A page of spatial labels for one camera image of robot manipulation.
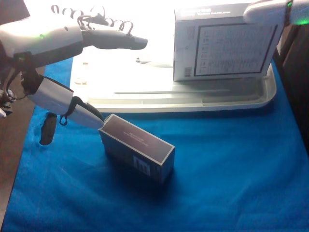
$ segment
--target black rectangular border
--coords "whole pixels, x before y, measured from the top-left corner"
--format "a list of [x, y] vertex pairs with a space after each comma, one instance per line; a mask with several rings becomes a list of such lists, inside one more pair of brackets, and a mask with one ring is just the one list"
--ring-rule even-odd
[[243, 73], [242, 72], [235, 72], [235, 73], [218, 73], [218, 74], [196, 75], [196, 73], [197, 73], [197, 55], [198, 55], [198, 46], [199, 46], [199, 37], [200, 37], [201, 28], [233, 26], [233, 25], [249, 25], [249, 24], [247, 24], [247, 23], [234, 23], [234, 24], [217, 24], [217, 25], [207, 25], [207, 26], [199, 26], [198, 27], [197, 49], [196, 49], [196, 57], [195, 57], [195, 64], [194, 64], [194, 76], [222, 76], [222, 75], [236, 75], [236, 74], [254, 74], [254, 73], [261, 73], [262, 72], [264, 64], [265, 64], [265, 61], [266, 61], [266, 58], [267, 58], [267, 56], [269, 54], [269, 48], [271, 46], [271, 43], [274, 40], [274, 36], [276, 34], [278, 25], [275, 26], [275, 29], [274, 29], [274, 31], [272, 33], [272, 36], [271, 36], [271, 39], [270, 39], [270, 42], [269, 42], [269, 45], [268, 45], [268, 48], [267, 48], [267, 51], [266, 51], [266, 54], [265, 54], [262, 66], [261, 66], [261, 69], [260, 69], [259, 72], [243, 72]]

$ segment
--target robotic hand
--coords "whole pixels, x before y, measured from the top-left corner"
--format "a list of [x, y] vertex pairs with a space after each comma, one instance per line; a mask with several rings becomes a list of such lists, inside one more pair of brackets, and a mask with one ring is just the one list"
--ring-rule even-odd
[[68, 87], [39, 75], [35, 68], [76, 56], [87, 46], [139, 50], [144, 49], [148, 41], [131, 35], [133, 24], [125, 33], [122, 30], [127, 22], [123, 22], [119, 30], [102, 25], [91, 28], [89, 23], [83, 23], [84, 18], [91, 16], [82, 15], [76, 22], [66, 16], [53, 14], [48, 18], [28, 17], [0, 26], [0, 61], [15, 69], [7, 88], [0, 90], [0, 115], [6, 116], [4, 104], [18, 100], [8, 87], [22, 72], [21, 85], [25, 96], [41, 108], [61, 115], [62, 125], [67, 124], [68, 118], [90, 128], [103, 126], [104, 119], [96, 108], [74, 97]]
[[244, 20], [286, 26], [309, 24], [309, 0], [260, 0], [247, 7]]

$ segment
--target blue fabric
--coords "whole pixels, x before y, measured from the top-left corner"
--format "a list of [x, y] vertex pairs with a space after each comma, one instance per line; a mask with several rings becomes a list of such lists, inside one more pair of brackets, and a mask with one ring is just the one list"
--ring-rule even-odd
[[[45, 75], [69, 84], [72, 59]], [[163, 185], [106, 157], [96, 130], [57, 125], [39, 144], [36, 107], [3, 231], [309, 230], [309, 166], [275, 69], [278, 93], [257, 110], [119, 114], [176, 146]]]

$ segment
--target white tray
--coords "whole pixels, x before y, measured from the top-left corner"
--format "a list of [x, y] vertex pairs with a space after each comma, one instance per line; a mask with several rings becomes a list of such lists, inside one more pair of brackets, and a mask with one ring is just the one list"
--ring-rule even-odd
[[277, 91], [271, 65], [262, 78], [173, 82], [173, 69], [139, 64], [141, 54], [87, 48], [73, 60], [70, 88], [100, 112], [115, 113], [258, 108]]

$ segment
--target brown floor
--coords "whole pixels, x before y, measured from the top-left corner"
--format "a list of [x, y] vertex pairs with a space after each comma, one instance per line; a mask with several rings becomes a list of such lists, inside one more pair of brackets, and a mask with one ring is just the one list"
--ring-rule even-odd
[[[23, 96], [20, 76], [12, 83], [17, 96]], [[27, 98], [13, 104], [13, 113], [0, 119], [0, 228], [11, 194], [34, 104]]]

